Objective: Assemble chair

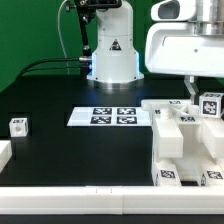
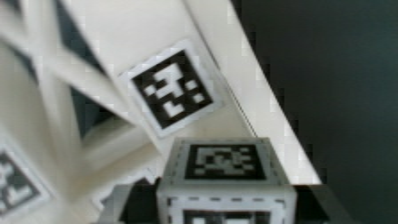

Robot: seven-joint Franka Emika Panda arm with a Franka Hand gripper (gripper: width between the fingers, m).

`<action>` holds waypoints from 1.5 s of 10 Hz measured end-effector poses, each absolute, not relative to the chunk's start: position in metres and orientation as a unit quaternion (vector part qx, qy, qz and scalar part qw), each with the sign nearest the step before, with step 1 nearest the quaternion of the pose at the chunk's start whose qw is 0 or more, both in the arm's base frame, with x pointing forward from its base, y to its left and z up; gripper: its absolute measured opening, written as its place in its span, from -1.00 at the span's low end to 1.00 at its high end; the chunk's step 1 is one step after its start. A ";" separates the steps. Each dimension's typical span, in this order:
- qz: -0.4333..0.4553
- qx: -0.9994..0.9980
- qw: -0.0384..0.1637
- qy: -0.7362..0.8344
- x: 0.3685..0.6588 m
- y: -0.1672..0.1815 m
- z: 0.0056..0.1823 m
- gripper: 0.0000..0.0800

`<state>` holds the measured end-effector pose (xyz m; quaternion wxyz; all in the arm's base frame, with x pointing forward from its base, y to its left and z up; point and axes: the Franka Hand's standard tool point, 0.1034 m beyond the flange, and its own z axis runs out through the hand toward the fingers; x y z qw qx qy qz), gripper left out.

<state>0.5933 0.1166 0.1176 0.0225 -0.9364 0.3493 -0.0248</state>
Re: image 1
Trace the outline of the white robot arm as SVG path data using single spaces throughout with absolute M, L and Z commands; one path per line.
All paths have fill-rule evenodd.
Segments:
M 144 63 L 148 71 L 181 75 L 192 84 L 198 76 L 224 78 L 224 0 L 162 0 L 151 9 Z M 126 88 L 144 80 L 133 46 L 133 9 L 97 9 L 98 45 L 91 55 L 89 83 Z

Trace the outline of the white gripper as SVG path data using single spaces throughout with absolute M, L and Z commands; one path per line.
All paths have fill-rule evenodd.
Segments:
M 184 77 L 191 103 L 195 76 L 224 78 L 224 0 L 162 0 L 151 8 L 145 65 L 152 73 Z

